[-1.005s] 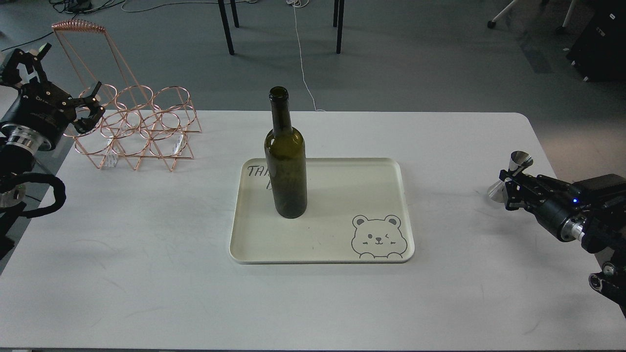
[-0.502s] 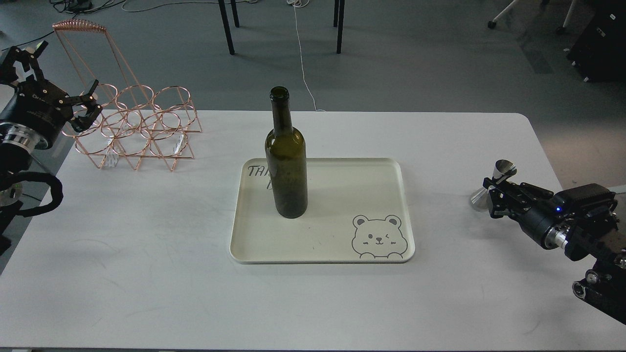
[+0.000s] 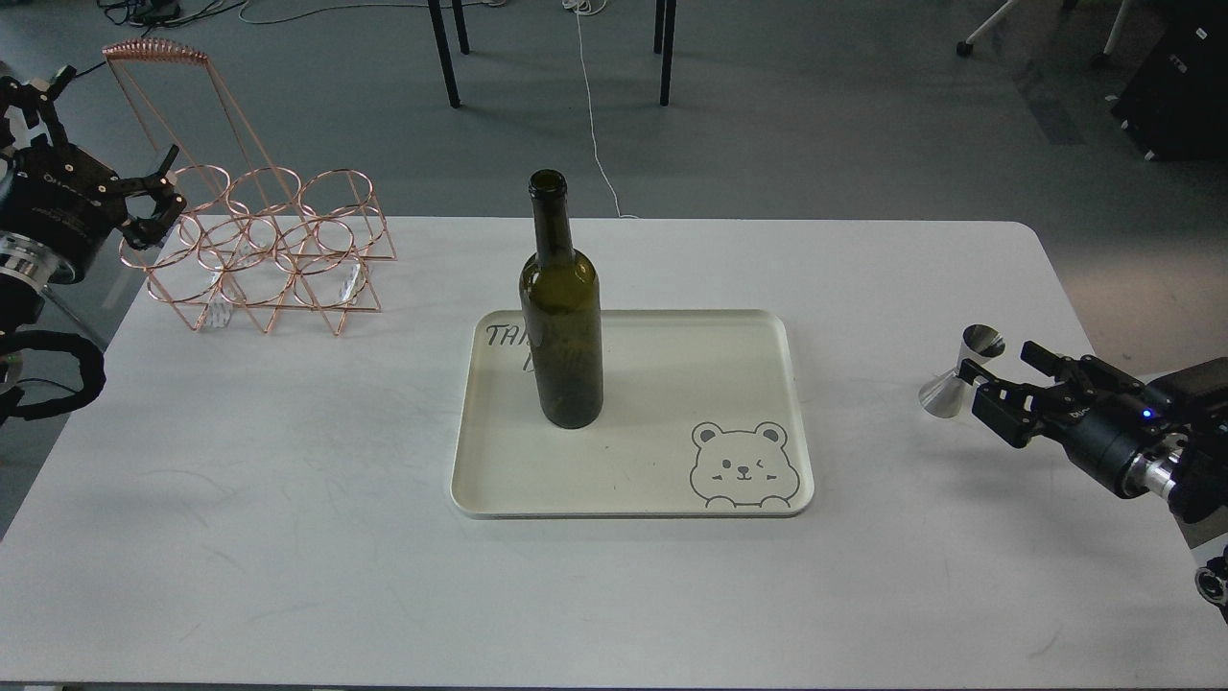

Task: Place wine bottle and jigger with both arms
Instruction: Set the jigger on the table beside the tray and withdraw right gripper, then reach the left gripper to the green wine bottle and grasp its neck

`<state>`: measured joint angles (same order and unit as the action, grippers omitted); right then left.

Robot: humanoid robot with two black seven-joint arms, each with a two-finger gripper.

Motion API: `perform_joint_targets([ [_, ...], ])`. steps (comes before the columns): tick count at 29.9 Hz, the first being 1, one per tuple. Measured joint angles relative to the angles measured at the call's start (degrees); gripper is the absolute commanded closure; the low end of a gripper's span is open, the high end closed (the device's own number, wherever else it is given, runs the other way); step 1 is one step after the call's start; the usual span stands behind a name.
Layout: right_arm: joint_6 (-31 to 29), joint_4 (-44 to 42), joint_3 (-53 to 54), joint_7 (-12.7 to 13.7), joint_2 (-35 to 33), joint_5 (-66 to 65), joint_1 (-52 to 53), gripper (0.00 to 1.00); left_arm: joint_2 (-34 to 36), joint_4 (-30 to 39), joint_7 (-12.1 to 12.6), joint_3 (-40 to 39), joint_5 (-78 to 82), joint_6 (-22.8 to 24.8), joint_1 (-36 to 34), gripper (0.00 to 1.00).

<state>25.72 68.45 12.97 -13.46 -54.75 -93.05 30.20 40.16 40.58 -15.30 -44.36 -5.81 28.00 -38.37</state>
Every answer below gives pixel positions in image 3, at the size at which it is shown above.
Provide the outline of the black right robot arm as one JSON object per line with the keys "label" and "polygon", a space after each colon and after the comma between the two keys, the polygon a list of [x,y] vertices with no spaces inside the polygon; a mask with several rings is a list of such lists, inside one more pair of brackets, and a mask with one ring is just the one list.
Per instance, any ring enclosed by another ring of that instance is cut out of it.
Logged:
{"label": "black right robot arm", "polygon": [[1014,449],[1038,437],[1122,500],[1154,493],[1180,524],[1226,509],[1226,358],[1153,380],[1084,355],[1072,358],[1027,341],[1019,357],[1050,384],[1000,379],[965,358],[971,415]]}

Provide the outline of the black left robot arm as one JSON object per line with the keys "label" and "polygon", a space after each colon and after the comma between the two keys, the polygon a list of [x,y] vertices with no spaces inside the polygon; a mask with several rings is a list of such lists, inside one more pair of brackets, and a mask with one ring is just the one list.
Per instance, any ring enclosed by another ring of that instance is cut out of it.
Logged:
{"label": "black left robot arm", "polygon": [[[2,417],[53,419],[93,403],[106,387],[99,345],[74,333],[36,328],[52,284],[80,284],[106,239],[119,231],[135,250],[158,248],[185,209],[171,166],[171,146],[156,171],[120,177],[71,144],[56,99],[76,76],[61,68],[49,82],[2,79],[2,110],[18,110],[25,126],[44,126],[18,149],[12,123],[2,122],[1,328]],[[26,351],[56,351],[79,362],[81,384],[66,396],[23,403],[16,374]]]}

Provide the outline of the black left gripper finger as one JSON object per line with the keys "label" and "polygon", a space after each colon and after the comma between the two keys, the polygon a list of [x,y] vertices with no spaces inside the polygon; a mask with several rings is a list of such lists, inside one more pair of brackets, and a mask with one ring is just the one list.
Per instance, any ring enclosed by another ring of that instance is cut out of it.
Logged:
{"label": "black left gripper finger", "polygon": [[118,194],[124,200],[149,198],[154,203],[150,216],[129,214],[119,225],[119,231],[133,250],[162,248],[168,233],[187,206],[185,198],[176,188],[172,166],[181,152],[178,144],[171,144],[156,171],[144,177],[126,177],[118,180]]}
{"label": "black left gripper finger", "polygon": [[14,137],[12,126],[10,126],[9,119],[6,119],[6,114],[12,108],[22,113],[27,130],[33,130],[39,124],[43,124],[50,141],[50,149],[58,155],[69,156],[71,144],[68,139],[65,126],[61,125],[56,114],[56,98],[68,88],[76,75],[79,75],[79,70],[72,65],[64,65],[49,83],[41,82],[39,80],[29,83],[18,83],[17,79],[12,76],[2,76],[1,157],[4,160],[14,160],[14,155],[17,153],[17,149],[14,147],[16,137]]}

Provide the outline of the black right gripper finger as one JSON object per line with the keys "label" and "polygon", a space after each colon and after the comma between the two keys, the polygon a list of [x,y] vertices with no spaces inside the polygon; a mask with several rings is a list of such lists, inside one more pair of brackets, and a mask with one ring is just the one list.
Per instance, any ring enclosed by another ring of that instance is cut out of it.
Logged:
{"label": "black right gripper finger", "polygon": [[1092,353],[1078,358],[1067,357],[1067,355],[1052,353],[1039,342],[1025,341],[1022,345],[1019,357],[1023,363],[1051,377],[1059,384],[1074,385],[1078,390],[1141,390],[1144,388],[1144,384],[1136,377],[1129,376],[1129,373],[1108,365],[1105,360]]}
{"label": "black right gripper finger", "polygon": [[1056,425],[1047,419],[1047,390],[1000,379],[973,358],[962,360],[957,379],[974,388],[973,416],[1013,449],[1023,449],[1036,436],[1052,439]]}

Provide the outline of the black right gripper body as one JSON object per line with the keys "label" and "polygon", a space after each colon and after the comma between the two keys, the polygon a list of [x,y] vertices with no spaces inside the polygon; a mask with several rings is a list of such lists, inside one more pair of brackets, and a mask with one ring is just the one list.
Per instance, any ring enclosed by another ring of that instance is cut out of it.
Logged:
{"label": "black right gripper body", "polygon": [[1074,412],[1044,416],[1038,434],[1060,443],[1070,461],[1104,488],[1130,500],[1148,493],[1149,473],[1186,446],[1167,407],[1165,398],[1135,380],[1122,392],[1076,403]]}

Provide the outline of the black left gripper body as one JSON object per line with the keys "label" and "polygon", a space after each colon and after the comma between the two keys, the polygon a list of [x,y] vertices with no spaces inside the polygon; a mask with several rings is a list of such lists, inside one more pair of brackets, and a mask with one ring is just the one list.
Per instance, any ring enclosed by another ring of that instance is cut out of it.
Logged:
{"label": "black left gripper body", "polygon": [[107,196],[115,176],[79,145],[34,144],[14,153],[2,179],[4,233],[39,242],[59,258],[52,284],[80,284],[111,231],[126,220],[123,198]]}

